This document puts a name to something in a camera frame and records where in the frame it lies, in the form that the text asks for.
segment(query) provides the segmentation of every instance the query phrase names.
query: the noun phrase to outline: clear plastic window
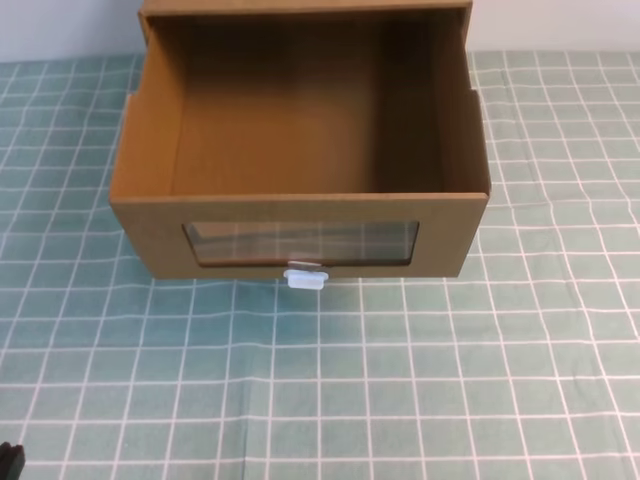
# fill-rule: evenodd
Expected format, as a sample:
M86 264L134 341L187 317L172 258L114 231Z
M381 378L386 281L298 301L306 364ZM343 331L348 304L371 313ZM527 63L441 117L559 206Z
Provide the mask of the clear plastic window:
M418 222L198 222L185 232L205 267L393 266L411 262Z

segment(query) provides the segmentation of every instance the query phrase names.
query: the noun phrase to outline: table surface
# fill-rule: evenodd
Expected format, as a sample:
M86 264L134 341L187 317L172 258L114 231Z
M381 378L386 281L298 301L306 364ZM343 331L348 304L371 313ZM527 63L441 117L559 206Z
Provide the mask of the table surface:
M0 65L24 479L640 477L639 53L471 55L494 188L460 278L320 294L151 279L107 204L141 66Z

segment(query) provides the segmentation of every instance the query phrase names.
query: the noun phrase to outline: grid pattern surface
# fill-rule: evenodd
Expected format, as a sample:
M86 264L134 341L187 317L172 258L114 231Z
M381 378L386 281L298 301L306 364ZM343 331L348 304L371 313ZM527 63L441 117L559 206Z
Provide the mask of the grid pattern surface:
M108 204L140 57L0 65L0 439L33 479L640 471L640 54L476 53L460 278L156 282Z

